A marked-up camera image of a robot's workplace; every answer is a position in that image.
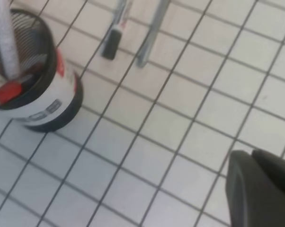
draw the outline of white label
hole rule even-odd
[[[74,98],[75,89],[74,71],[57,51],[56,74],[47,90],[32,103],[3,112],[23,125],[43,125],[60,116],[68,108]]]

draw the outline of black mesh cup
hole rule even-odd
[[[25,10],[12,9],[11,18],[21,70],[22,73],[29,73],[31,79],[22,84],[23,89],[19,96],[0,105],[0,111],[35,131],[58,130],[68,124],[81,107],[83,100],[81,81],[70,69],[70,66],[67,66],[67,63],[62,60],[55,48],[51,31],[39,16]],[[36,66],[38,66],[38,70],[30,72],[30,69],[36,68]],[[61,75],[61,77],[57,75],[59,67],[64,67],[65,75]],[[1,58],[0,74],[4,75]],[[64,86],[63,83],[66,83],[66,80],[74,83],[74,89],[70,89],[74,95],[69,94],[66,89],[62,90],[69,99],[72,97],[72,100],[67,102],[68,106],[63,102],[65,98],[59,98],[61,95],[59,93],[57,93],[56,103],[44,106],[47,100],[42,102],[41,99],[54,98],[51,94],[47,96],[47,92],[53,90],[53,84],[58,84],[57,89],[59,89]],[[60,113],[59,116],[53,119],[53,116],[58,113]]]

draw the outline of red clip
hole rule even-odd
[[[18,82],[9,82],[0,88],[0,103],[4,104],[17,97],[22,92],[22,86]]]

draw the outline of white tile floor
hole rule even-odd
[[[47,135],[0,116],[0,227],[224,227],[228,154],[285,158],[285,0],[135,0],[117,57],[100,57],[118,0],[14,0],[39,13],[85,100]]]

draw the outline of mesh pen holder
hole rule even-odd
[[[83,88],[78,75],[55,48],[51,31],[37,15],[11,10],[22,72],[22,93],[0,105],[0,112],[40,132],[56,131],[78,113]],[[0,74],[4,69],[0,59]]]

